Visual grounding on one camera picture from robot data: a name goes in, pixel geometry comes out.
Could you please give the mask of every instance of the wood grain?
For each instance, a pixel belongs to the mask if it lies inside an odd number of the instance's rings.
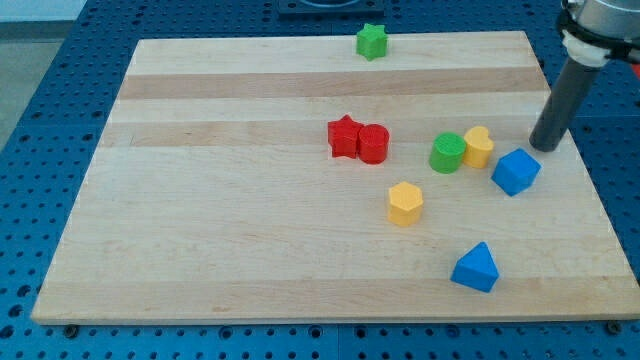
[[[571,137],[528,145],[548,95],[520,32],[144,40],[38,301],[43,324],[558,321],[640,316],[640,289]],[[389,158],[330,158],[350,112]],[[487,169],[427,165],[442,131],[487,126]],[[523,147],[543,170],[510,198],[489,179]],[[388,187],[422,221],[386,220]],[[448,280],[487,241],[490,294]]]

